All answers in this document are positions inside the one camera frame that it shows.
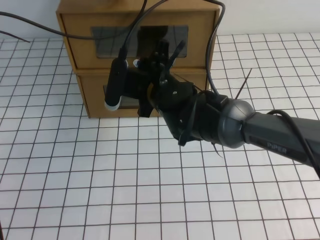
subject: white floor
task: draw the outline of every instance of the white floor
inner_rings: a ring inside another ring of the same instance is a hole
[[[219,36],[212,76],[257,111],[320,118],[320,34]],[[257,147],[179,148],[162,118],[88,119],[61,38],[0,40],[7,240],[319,239],[320,181]]]

